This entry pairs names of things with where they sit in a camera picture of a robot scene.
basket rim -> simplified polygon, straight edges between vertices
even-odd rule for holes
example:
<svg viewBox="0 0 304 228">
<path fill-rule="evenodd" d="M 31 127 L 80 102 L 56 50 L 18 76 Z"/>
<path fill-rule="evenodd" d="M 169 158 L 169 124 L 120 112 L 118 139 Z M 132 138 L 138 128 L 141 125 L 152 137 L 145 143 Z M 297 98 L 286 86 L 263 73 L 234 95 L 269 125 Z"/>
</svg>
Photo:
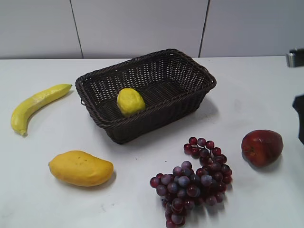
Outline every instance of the basket rim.
<svg viewBox="0 0 304 228">
<path fill-rule="evenodd" d="M 112 72 L 113 70 L 118 71 L 119 68 L 121 68 L 125 65 L 128 65 L 131 68 L 133 66 L 141 64 L 142 62 L 144 62 L 145 60 L 147 60 L 151 57 L 161 56 L 162 54 L 180 55 L 180 57 L 182 57 L 182 58 L 186 59 L 187 61 L 189 61 L 190 63 L 192 63 L 193 67 L 198 67 L 200 69 L 200 71 L 203 70 L 206 73 L 206 76 L 208 76 L 209 79 L 212 81 L 212 83 L 210 83 L 210 85 L 207 86 L 207 87 L 200 87 L 196 90 L 190 90 L 190 91 L 187 91 L 185 93 L 181 93 L 181 94 L 179 94 L 177 96 L 174 96 L 170 99 L 167 99 L 167 100 L 165 100 L 161 103 L 150 106 L 143 111 L 140 111 L 140 112 L 138 112 L 134 115 L 131 115 L 130 117 L 122 117 L 122 118 L 119 118 L 119 119 L 116 119 L 116 120 L 106 120 L 106 119 L 104 119 L 100 115 L 100 112 L 97 109 L 98 106 L 95 105 L 92 102 L 90 96 L 85 91 L 82 81 L 86 80 L 88 77 L 93 77 L 97 74 L 99 74 L 99 76 L 101 76 L 100 74 L 104 74 L 101 77 L 107 77 L 107 75 L 105 73 Z M 124 124 L 130 123 L 130 122 L 133 122 L 133 121 L 135 121 L 139 118 L 150 115 L 151 113 L 154 113 L 154 112 L 156 112 L 156 111 L 158 111 L 162 108 L 171 106 L 172 104 L 174 104 L 176 102 L 180 102 L 180 101 L 186 99 L 187 97 L 193 95 L 194 93 L 205 93 L 205 94 L 207 94 L 211 89 L 213 89 L 216 86 L 216 84 L 217 84 L 217 81 L 214 78 L 214 76 L 211 75 L 205 67 L 201 66 L 199 63 L 194 61 L 191 57 L 187 56 L 186 54 L 184 54 L 183 52 L 181 52 L 177 49 L 166 49 L 166 50 L 161 50 L 161 51 L 157 51 L 157 52 L 152 52 L 152 53 L 149 53 L 149 54 L 144 55 L 144 56 L 135 57 L 135 58 L 132 58 L 130 60 L 124 61 L 122 63 L 118 63 L 118 64 L 115 64 L 115 65 L 112 65 L 112 66 L 105 67 L 103 69 L 99 69 L 99 70 L 95 70 L 95 71 L 86 73 L 85 75 L 80 76 L 76 80 L 75 86 L 76 86 L 76 89 L 78 91 L 78 94 L 79 94 L 79 90 L 81 90 L 81 92 L 84 94 L 84 97 L 79 94 L 79 96 L 81 98 L 81 104 L 84 103 L 84 105 L 86 107 L 89 106 L 89 108 L 92 109 L 92 111 L 95 112 L 95 115 L 96 115 L 98 121 L 100 122 L 99 126 L 105 129 L 105 128 L 117 127 L 117 126 L 120 126 L 120 125 L 124 125 Z"/>
</svg>

white wall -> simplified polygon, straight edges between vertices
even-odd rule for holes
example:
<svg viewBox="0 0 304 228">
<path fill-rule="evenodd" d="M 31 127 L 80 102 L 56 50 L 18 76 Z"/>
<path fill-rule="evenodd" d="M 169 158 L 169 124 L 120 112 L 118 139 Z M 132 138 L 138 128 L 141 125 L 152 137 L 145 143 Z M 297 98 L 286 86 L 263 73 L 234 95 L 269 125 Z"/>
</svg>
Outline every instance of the white wall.
<svg viewBox="0 0 304 228">
<path fill-rule="evenodd" d="M 81 58 L 69 0 L 1 0 L 0 58 Z"/>
<path fill-rule="evenodd" d="M 304 0 L 211 0 L 202 57 L 284 55 L 304 47 Z"/>
<path fill-rule="evenodd" d="M 84 58 L 199 54 L 208 0 L 72 0 Z"/>
</svg>

grape bunch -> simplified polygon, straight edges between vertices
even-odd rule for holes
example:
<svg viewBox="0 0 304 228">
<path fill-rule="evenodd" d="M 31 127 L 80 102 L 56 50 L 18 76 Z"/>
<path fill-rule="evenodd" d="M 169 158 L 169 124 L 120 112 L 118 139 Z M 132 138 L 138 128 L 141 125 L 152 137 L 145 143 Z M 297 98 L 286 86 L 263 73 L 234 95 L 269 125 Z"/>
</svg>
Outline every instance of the grape bunch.
<svg viewBox="0 0 304 228">
<path fill-rule="evenodd" d="M 221 203 L 227 184 L 232 182 L 232 171 L 225 164 L 227 158 L 220 148 L 214 147 L 213 141 L 191 137 L 184 150 L 193 158 L 199 158 L 202 168 L 194 172 L 192 164 L 184 161 L 172 174 L 159 173 L 150 180 L 151 187 L 162 197 L 167 228 L 183 226 L 187 212 L 195 206 Z"/>
</svg>

yellow mango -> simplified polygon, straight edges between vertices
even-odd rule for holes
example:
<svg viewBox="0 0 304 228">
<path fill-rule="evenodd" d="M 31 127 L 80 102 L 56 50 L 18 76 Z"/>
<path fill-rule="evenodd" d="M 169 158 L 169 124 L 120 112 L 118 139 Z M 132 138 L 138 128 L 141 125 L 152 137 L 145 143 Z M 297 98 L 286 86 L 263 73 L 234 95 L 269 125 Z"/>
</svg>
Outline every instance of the yellow mango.
<svg viewBox="0 0 304 228">
<path fill-rule="evenodd" d="M 83 151 L 59 154 L 48 166 L 57 179 L 84 187 L 105 183 L 111 178 L 114 170 L 111 162 Z"/>
</svg>

black object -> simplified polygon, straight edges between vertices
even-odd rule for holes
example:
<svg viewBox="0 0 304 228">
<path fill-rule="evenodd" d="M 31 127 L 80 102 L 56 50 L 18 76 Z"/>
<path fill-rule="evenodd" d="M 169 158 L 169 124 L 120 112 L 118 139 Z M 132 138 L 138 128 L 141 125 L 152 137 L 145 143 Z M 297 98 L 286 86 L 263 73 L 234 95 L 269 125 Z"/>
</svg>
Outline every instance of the black object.
<svg viewBox="0 0 304 228">
<path fill-rule="evenodd" d="M 176 49 L 150 53 L 76 80 L 81 103 L 119 144 L 194 112 L 215 85 L 205 67 Z M 116 100 L 119 91 L 128 87 L 141 94 L 146 110 L 124 117 Z"/>
<path fill-rule="evenodd" d="M 295 97 L 293 108 L 299 114 L 299 139 L 304 145 L 304 95 Z"/>
</svg>

